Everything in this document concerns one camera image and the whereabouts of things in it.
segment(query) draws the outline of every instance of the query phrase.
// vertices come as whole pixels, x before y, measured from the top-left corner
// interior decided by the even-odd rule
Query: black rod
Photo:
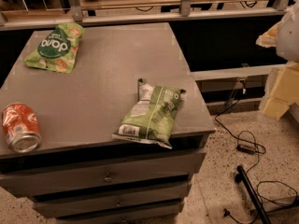
[[[255,206],[255,209],[257,210],[263,224],[271,224],[271,221],[269,220],[268,215],[266,214],[266,212],[263,209],[263,205],[260,202],[258,196],[256,195],[255,190],[253,189],[249,178],[247,177],[246,172],[244,171],[242,166],[237,166],[236,170],[239,172],[239,176],[241,178],[241,180],[243,181],[245,188],[247,190],[247,192],[249,193],[249,196]]]

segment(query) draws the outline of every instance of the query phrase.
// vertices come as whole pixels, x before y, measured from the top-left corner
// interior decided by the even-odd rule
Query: speckled tile floor
[[[256,141],[266,148],[260,163],[249,172],[256,187],[260,181],[278,180],[299,191],[299,124],[288,113],[280,121],[268,120],[258,111],[231,113],[220,116],[220,121],[235,135],[247,130],[254,133]],[[236,140],[221,126],[210,135],[206,144],[206,158],[198,174],[192,179],[192,188],[185,199],[181,213],[176,216],[156,217],[137,221],[136,224],[231,224],[230,217],[223,217],[224,208],[239,221],[253,220],[253,208],[243,184],[235,183],[236,166],[245,170],[257,161],[236,150]],[[252,138],[243,133],[243,138]],[[292,195],[289,189],[277,184],[264,184],[261,194],[270,199]],[[32,202],[16,199],[0,189],[1,224],[55,224],[55,219],[46,219],[31,209]],[[299,223],[299,208],[271,213],[272,224]]]

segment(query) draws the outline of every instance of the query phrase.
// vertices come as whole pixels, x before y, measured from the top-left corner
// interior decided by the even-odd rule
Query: soda can
[[[15,152],[30,152],[41,143],[36,114],[25,104],[14,103],[5,108],[2,128],[8,147]]]

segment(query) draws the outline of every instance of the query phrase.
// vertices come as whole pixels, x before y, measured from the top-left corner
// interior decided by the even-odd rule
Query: power adapter
[[[240,152],[248,153],[250,155],[255,154],[255,147],[253,146],[238,144],[236,149]]]

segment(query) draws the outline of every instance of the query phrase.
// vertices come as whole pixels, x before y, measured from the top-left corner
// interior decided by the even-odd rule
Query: gray cabinet
[[[43,137],[38,149],[17,154],[0,134],[0,186],[59,223],[178,213],[215,130],[168,24],[86,29],[71,74],[24,65],[22,57],[49,32],[34,32],[0,90],[1,109],[16,100],[34,109]],[[136,102],[137,77],[187,91],[172,149],[112,139]]]

